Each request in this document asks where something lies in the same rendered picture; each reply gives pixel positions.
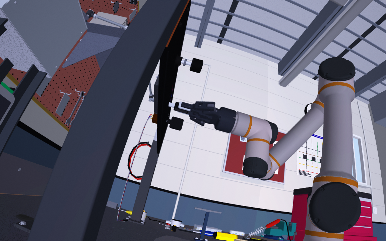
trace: dark floor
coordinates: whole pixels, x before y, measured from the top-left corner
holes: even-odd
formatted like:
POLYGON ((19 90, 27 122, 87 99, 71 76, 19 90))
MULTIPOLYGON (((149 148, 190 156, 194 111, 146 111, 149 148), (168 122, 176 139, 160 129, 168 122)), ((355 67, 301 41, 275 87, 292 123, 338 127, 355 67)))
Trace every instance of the dark floor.
MULTIPOLYGON (((15 216, 24 214, 35 218, 41 198, 41 196, 0 194, 0 241, 27 241, 29 233, 14 226, 16 222, 19 222, 15 216)), ((106 207, 97 241, 154 241, 157 238, 159 239, 156 241, 192 241, 200 236, 198 233, 181 230, 172 232, 169 229, 165 229, 162 222, 151 221, 149 218, 146 218, 145 225, 123 221, 117 222, 117 212, 117 209, 106 207), (164 236, 178 237, 181 240, 173 240, 164 236)), ((119 219, 122 220, 127 216, 126 212, 120 212, 119 219)), ((205 238, 209 241, 215 240, 210 236, 205 238)))

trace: window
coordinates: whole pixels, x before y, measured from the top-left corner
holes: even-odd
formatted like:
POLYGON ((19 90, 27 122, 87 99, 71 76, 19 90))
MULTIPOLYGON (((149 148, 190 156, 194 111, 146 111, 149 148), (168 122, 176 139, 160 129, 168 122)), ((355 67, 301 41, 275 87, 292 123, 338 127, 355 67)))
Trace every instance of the window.
POLYGON ((364 171, 365 164, 363 158, 363 146, 359 136, 352 137, 354 146, 354 157, 352 163, 352 175, 358 182, 366 183, 366 172, 364 171))

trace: ceiling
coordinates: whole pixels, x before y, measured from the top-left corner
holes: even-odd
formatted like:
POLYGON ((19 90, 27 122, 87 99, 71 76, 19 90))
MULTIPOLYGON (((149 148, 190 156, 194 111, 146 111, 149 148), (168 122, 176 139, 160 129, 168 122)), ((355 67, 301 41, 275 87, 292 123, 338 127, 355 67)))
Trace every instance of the ceiling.
MULTIPOLYGON (((206 2, 192 1, 187 34, 197 35, 206 2)), ((233 17, 222 44, 278 63, 327 3, 328 0, 215 0, 205 38, 217 42, 231 10, 233 17)), ((355 65, 354 81, 386 60, 386 0, 372 1, 302 74, 316 79, 319 64, 337 56, 355 65)), ((384 90, 386 77, 357 99, 369 103, 370 98, 384 90)))

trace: red handle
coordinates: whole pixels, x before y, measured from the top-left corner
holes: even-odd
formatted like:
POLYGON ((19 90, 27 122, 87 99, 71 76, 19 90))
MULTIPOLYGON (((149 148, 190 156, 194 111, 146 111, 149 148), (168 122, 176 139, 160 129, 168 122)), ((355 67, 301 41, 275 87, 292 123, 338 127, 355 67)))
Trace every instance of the red handle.
POLYGON ((265 227, 268 229, 268 228, 270 228, 270 227, 272 227, 272 226, 275 226, 275 225, 278 224, 280 221, 281 221, 280 219, 277 219, 277 220, 275 220, 275 221, 273 221, 273 222, 267 224, 265 227))

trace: poster with colored lines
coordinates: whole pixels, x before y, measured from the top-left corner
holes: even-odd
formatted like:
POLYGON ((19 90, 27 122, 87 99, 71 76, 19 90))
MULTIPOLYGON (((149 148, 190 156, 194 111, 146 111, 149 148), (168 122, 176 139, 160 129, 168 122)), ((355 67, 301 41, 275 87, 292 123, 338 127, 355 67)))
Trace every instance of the poster with colored lines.
POLYGON ((312 135, 297 151, 297 175, 314 178, 320 173, 323 137, 312 135))

